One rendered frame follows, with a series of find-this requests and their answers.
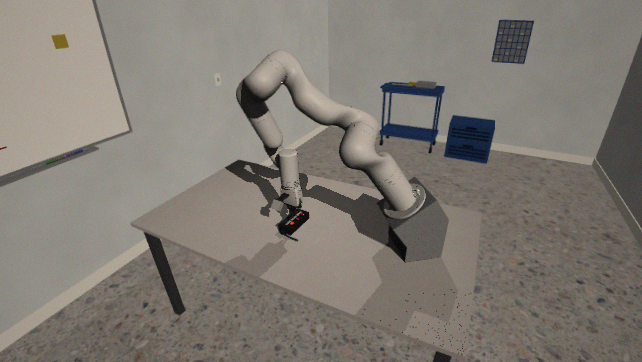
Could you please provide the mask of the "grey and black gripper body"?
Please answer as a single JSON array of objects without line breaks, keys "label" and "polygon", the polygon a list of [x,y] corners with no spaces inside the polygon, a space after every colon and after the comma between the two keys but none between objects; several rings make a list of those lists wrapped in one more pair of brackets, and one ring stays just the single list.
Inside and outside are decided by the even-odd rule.
[{"label": "grey and black gripper body", "polygon": [[303,203],[302,190],[299,184],[297,184],[294,187],[284,187],[281,185],[281,195],[283,193],[289,194],[289,196],[283,201],[284,203],[292,206],[296,206],[296,207],[299,206],[299,201],[301,201],[301,199],[302,199],[301,203]]}]

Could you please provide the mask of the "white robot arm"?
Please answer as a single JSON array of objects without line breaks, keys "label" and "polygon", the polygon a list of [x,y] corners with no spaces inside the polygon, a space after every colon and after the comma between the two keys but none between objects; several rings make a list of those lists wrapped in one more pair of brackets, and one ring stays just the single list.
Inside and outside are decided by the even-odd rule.
[{"label": "white robot arm", "polygon": [[379,134],[376,119],[329,98],[310,82],[292,54],[276,50],[240,82],[236,98],[266,153],[279,168],[282,186],[294,187],[300,183],[298,153],[284,149],[283,135],[265,103],[282,84],[290,92],[295,107],[307,117],[321,125],[345,130],[339,147],[340,158],[348,168],[361,169],[367,174],[385,199],[384,212],[388,217],[404,219],[422,207],[426,198],[422,186],[410,184],[390,154],[376,153]]}]

